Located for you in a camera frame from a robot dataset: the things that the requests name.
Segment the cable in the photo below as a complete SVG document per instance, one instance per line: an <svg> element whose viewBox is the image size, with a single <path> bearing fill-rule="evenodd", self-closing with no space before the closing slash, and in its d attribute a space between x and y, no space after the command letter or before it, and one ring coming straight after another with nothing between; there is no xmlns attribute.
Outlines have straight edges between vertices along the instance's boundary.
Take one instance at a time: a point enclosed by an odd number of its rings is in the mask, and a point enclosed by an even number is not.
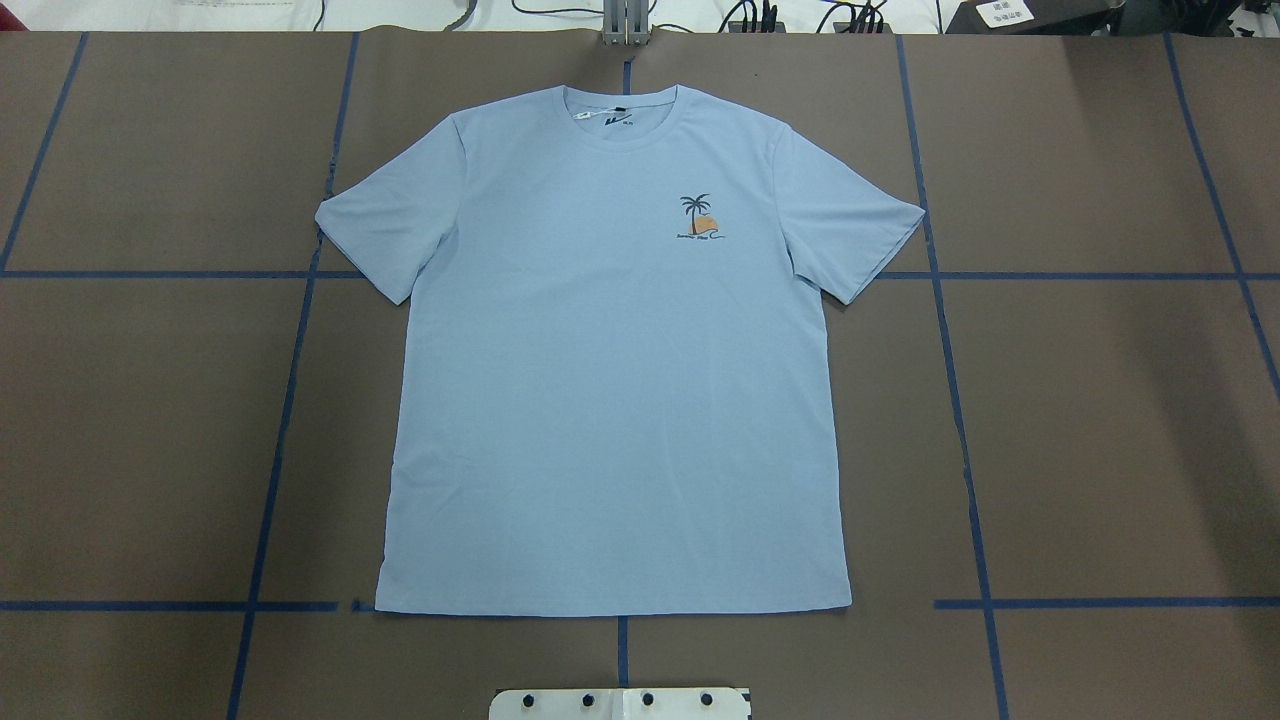
<svg viewBox="0 0 1280 720"><path fill-rule="evenodd" d="M822 19L818 20L818 29L813 31L813 33L818 35L819 32L822 32L822 28L827 26L827 18L829 18L832 13L835 13L841 8L849 8L849 24L852 26L854 18L856 17L855 13L858 13L858 6L854 5L852 3L832 3L831 8L827 8L827 14L824 14Z"/></svg>
<svg viewBox="0 0 1280 720"><path fill-rule="evenodd" d="M467 20L470 20L471 15L476 12L476 4L480 0L467 0L467 9L462 10L462 15L460 15L458 19L456 19L452 23L444 26L444 31L448 32L448 31L452 31L452 29L458 29L462 24L465 24Z"/></svg>
<svg viewBox="0 0 1280 720"><path fill-rule="evenodd" d="M733 10L737 10L739 8L742 8L742 32L749 32L746 29L746 23L748 23L748 20L746 20L746 6L748 5L751 6L751 24L755 24L755 19L756 19L755 0L737 0L737 3L732 8L730 8L727 13L724 13L724 19L721 22L721 27L717 28L716 32L724 32L724 28L728 27L728 19L733 15Z"/></svg>
<svg viewBox="0 0 1280 720"><path fill-rule="evenodd" d="M593 8L556 8L552 10L526 10L516 4L516 0L511 0L511 6L517 13L524 13L526 15L554 15L556 13L590 13L593 15L603 15L604 10L595 10Z"/></svg>
<svg viewBox="0 0 1280 720"><path fill-rule="evenodd" d="M818 22L818 29L813 31L814 35L822 32L822 28L827 26L827 18L831 17L840 8L849 8L849 27L840 32L845 33L879 33L884 32L884 14L879 12L888 0L881 0L879 5L872 5L868 0L863 5L856 3L833 3L827 10L827 14L822 17Z"/></svg>

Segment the blue tape line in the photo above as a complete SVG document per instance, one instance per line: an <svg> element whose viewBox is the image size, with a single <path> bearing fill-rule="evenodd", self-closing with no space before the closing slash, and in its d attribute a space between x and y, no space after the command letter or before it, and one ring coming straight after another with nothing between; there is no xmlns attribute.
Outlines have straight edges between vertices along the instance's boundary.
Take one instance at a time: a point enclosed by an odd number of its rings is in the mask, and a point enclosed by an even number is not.
<svg viewBox="0 0 1280 720"><path fill-rule="evenodd" d="M31 202L31 193L36 190L36 179L40 177L40 168L45 164L45 155L49 152L49 143L54 140L54 129L58 127L58 120L63 115L63 106L67 105L67 95L72 90L72 81L76 79L76 70L79 69L81 58L84 56L84 45L88 42L88 33L82 32L79 42L76 45L76 55L72 56L72 67L67 69L67 78L63 79L63 90L58 94L58 102L54 104L54 114L49 118L49 126L45 128L45 137L40 141L40 150L36 151L36 163L31 167L31 174L27 176L27 187L22 191L22 199L18 200L18 210L13 214L13 222L9 224L9 236L4 241L4 250L0 250L0 270L9 264L9 255L13 254L13 245L18 241L18 228L22 227L22 218L27 214L27 204Z"/></svg>
<svg viewBox="0 0 1280 720"><path fill-rule="evenodd" d="M934 610L1111 610L1124 607L1280 607L1280 596L1225 597L1020 597L936 600Z"/></svg>
<svg viewBox="0 0 1280 720"><path fill-rule="evenodd" d="M940 272L945 281L1234 281L1235 273L1007 273Z"/></svg>
<svg viewBox="0 0 1280 720"><path fill-rule="evenodd" d="M0 270L13 279L305 279L307 270ZM360 270L316 270L316 279L365 279ZM1235 281L1235 273L1055 273L941 270L945 281ZM929 281L925 270L882 270L881 281ZM1280 273L1244 273L1252 282L1280 281Z"/></svg>
<svg viewBox="0 0 1280 720"><path fill-rule="evenodd" d="M5 612L243 612L243 602L164 602L93 600L6 600Z"/></svg>
<svg viewBox="0 0 1280 720"><path fill-rule="evenodd" d="M630 618L618 615L618 687L631 687L630 651L627 650L627 625Z"/></svg>
<svg viewBox="0 0 1280 720"><path fill-rule="evenodd" d="M303 279L307 270L0 270L14 279ZM360 270L316 270L317 279L362 279Z"/></svg>
<svg viewBox="0 0 1280 720"><path fill-rule="evenodd" d="M1222 242L1226 243L1226 254L1231 258L1231 266L1235 268L1236 281L1240 283L1240 295L1244 296L1244 306L1249 311L1249 322L1253 324L1253 334L1258 338L1262 350L1262 361L1267 366L1267 375L1271 378L1271 388L1276 400L1280 400L1280 372L1276 370L1275 356L1271 355L1271 345L1267 342L1267 333L1262 329L1262 320L1258 318L1258 307L1253 302L1253 292L1244 278L1244 265L1240 263L1240 254L1235 249L1235 240L1231 237L1231 227L1226 222L1226 213L1222 210L1222 201L1217 195L1217 184L1213 182L1213 173L1208 169L1208 160L1204 159L1204 149L1201 146L1199 133L1196 132L1196 122L1192 119L1192 109L1187 102L1187 91L1183 88L1183 76L1178 69L1178 54L1174 51L1174 37L1165 33L1165 54L1169 55L1169 69L1174 76L1174 90L1178 91L1178 104L1183 110L1183 120L1187 123L1187 135L1192 141L1192 150L1196 151L1196 161L1199 163L1201 176L1204 177L1204 187L1208 190L1208 199L1213 204L1213 214L1217 215L1217 227L1222 231Z"/></svg>
<svg viewBox="0 0 1280 720"><path fill-rule="evenodd" d="M241 643L239 650L236 651L236 675L232 678L232 696L227 703L227 720L236 720L239 714L239 696L244 687L244 669L248 666L248 647L253 639L253 619L257 618L253 612L244 614L244 621L241 625Z"/></svg>
<svg viewBox="0 0 1280 720"><path fill-rule="evenodd" d="M337 602L0 600L0 612L337 612Z"/></svg>
<svg viewBox="0 0 1280 720"><path fill-rule="evenodd" d="M356 53L360 50L360 33L351 33L351 49L347 51L347 77L342 81L342 97L338 100L338 122L333 127L333 152L329 155L329 177L324 183L325 200L333 197L333 181L338 176L338 151L342 149L342 131L347 124L347 102L351 100L351 78L356 74Z"/></svg>
<svg viewBox="0 0 1280 720"><path fill-rule="evenodd" d="M333 178L337 172L338 151L342 145L342 128L347 117L347 101L351 97L351 78L356 69L356 51L360 47L360 33L351 33L351 50L347 54L347 74L343 79L342 97L338 101L338 120L334 126L333 154L329 159L329 173L325 181L325 192L333 192ZM323 249L324 234L316 227L316 247L311 254L311 265L307 268L307 287L302 293L302 313L298 316L298 332L293 341L293 357L289 360L289 379L284 386L284 407L280 410L280 427L275 436L275 456L271 460L271 477L266 487L266 502L262 506L262 524L257 534L257 551L253 555L253 575L250 580L248 601L257 603L259 593L262 588L262 570L266 565L266 547L271 538L271 520L275 514L275 498L280 489L280 469L284 465L284 441L289 432L289 420L293 416L293 398L298 386L298 364L302 359L302 341L307 334L307 320L311 315L311 300L315 296L316 274L320 265L320 250ZM236 655L236 674L232 678L230 698L227 702L227 720L236 720L239 712L241 689L244 687L244 671L248 666L248 650L253 641L253 610L244 612L244 624L241 628L239 652Z"/></svg>
<svg viewBox="0 0 1280 720"><path fill-rule="evenodd" d="M969 437L964 425L964 411L960 405L960 386L956 380L955 356L951 352L951 331L947 325L946 305L942 297L942 279L938 272L938 255L933 242L933 223L929 218L929 197L924 187L924 161L920 156L920 138L915 127L915 108L911 104L911 82L906 67L906 46L902 36L895 35L897 44L897 67L902 81L902 102L906 109L906 129L911 140L911 161L915 165L915 187L924 209L924 247L929 255L929 273L933 281L933 304L938 315L938 331L942 336L942 359L947 370L947 388L951 392L951 414L960 438L960 454L964 461L964 484L969 496L969 533L973 539L974 562L978 570L978 589L984 601L991 600L991 582L987 575L987 553L982 541L982 520L978 515L978 493L973 484L973 466L969 459ZM991 657L991 676L996 691L996 708L1001 720L1009 720L1009 700L1005 693L1005 671L1000 659L1000 638L996 633L996 614L983 610L987 628L987 653Z"/></svg>

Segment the white metal plate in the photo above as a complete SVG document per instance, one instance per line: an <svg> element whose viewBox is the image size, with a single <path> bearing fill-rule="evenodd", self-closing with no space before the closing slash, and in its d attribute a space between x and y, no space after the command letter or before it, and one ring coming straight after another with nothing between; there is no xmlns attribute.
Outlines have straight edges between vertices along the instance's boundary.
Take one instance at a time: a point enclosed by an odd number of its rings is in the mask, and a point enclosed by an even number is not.
<svg viewBox="0 0 1280 720"><path fill-rule="evenodd" d="M750 697L742 688L502 691L489 720L750 720Z"/></svg>

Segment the white surface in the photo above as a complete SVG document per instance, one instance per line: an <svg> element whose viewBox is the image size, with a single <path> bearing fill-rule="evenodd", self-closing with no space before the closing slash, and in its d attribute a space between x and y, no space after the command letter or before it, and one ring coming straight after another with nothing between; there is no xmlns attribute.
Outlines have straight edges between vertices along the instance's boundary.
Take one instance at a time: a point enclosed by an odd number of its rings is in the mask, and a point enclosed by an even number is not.
<svg viewBox="0 0 1280 720"><path fill-rule="evenodd" d="M742 697L750 691L737 688L634 688L571 691L503 691L489 703L489 720L746 720L751 703ZM645 693L653 705L644 705ZM712 696L701 703L703 693ZM534 706L525 707L525 696ZM582 705L590 694L594 703Z"/></svg>
<svg viewBox="0 0 1280 720"><path fill-rule="evenodd" d="M978 15L987 27L1015 26L1036 19L1023 0L996 0L978 5Z"/></svg>
<svg viewBox="0 0 1280 720"><path fill-rule="evenodd" d="M261 5L256 3L275 3ZM600 0L517 0L522 8L600 8ZM320 17L320 0L6 0L31 29L113 31L310 31ZM942 0L950 22L959 0ZM733 0L658 0L650 22L678 23L714 32ZM782 0L778 19L787 32L813 32L831 5L823 0ZM320 29L355 31L380 24L442 29L466 9L466 0L328 0ZM933 0L888 0L882 8L895 32L938 32ZM837 10L831 19L846 19ZM831 22L823 32L831 32ZM509 0L480 0L462 29L540 31L586 27L599 29L599 15L524 15Z"/></svg>

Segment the light blue t-shirt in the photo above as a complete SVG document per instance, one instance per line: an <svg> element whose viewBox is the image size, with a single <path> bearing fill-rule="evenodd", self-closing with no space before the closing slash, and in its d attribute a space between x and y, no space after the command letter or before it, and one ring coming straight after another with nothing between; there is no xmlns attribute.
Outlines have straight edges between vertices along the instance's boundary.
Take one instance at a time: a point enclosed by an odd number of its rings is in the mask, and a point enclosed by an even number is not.
<svg viewBox="0 0 1280 720"><path fill-rule="evenodd" d="M413 299L375 606L849 605L820 290L851 301L922 214L685 86L461 110L325 201Z"/></svg>

